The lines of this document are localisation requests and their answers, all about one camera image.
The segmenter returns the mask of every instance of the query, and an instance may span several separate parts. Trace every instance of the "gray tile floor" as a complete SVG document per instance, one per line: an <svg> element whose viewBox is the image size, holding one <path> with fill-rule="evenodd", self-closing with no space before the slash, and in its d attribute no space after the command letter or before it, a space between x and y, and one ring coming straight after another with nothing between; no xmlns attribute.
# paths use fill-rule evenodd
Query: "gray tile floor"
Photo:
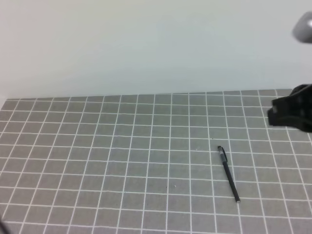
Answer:
<svg viewBox="0 0 312 234"><path fill-rule="evenodd" d="M3 219L14 234L311 233L311 136L265 118L288 93L8 100Z"/></svg>

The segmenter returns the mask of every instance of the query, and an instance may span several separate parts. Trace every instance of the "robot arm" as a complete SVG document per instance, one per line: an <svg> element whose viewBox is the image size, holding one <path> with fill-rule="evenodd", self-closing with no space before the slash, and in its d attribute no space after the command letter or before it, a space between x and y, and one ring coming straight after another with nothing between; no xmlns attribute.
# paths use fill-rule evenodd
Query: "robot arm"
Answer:
<svg viewBox="0 0 312 234"><path fill-rule="evenodd" d="M312 44L312 12L303 15L292 33L298 41ZM273 100L272 105L268 110L271 126L289 126L312 133L312 84L295 87L289 96Z"/></svg>

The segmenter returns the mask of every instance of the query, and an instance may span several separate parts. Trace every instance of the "black pen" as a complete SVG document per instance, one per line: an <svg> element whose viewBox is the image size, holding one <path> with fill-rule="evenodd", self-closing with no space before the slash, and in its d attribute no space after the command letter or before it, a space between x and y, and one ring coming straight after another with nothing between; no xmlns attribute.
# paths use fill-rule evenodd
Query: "black pen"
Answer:
<svg viewBox="0 0 312 234"><path fill-rule="evenodd" d="M236 187L234 185L234 182L233 182L233 179L232 179L232 176L231 176L231 172L230 172L230 169L229 169L229 166L228 166L228 158L226 157L224 148L221 147L221 146L218 146L218 150L219 150L219 153L220 153L220 156L221 156L221 160L222 160L222 164L223 164L226 176L228 177L228 181L230 183L230 187L231 187L233 195L235 197L235 201L236 201L236 203L240 203L240 199L239 199L239 196L238 196L238 193L237 193Z"/></svg>

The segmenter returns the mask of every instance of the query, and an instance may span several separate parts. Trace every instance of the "pen clip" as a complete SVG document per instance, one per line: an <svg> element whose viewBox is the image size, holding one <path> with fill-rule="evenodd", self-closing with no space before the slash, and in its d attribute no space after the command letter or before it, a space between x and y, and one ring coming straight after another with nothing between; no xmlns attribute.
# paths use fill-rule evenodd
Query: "pen clip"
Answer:
<svg viewBox="0 0 312 234"><path fill-rule="evenodd" d="M228 158L226 157L226 153L225 153L225 151L224 151L224 148L223 148L223 147L221 147L221 148L222 148L222 151L223 151L224 157L225 157L225 159L226 159L226 162L228 162Z"/></svg>

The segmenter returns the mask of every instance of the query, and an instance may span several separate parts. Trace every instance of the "floor tile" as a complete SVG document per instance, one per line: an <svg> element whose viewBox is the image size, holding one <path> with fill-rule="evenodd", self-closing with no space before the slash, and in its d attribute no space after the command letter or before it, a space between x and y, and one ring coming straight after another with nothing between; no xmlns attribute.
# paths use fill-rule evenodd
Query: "floor tile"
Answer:
<svg viewBox="0 0 312 234"><path fill-rule="evenodd" d="M310 135L263 117L289 92L7 100L2 215L21 234L308 233Z"/></svg>

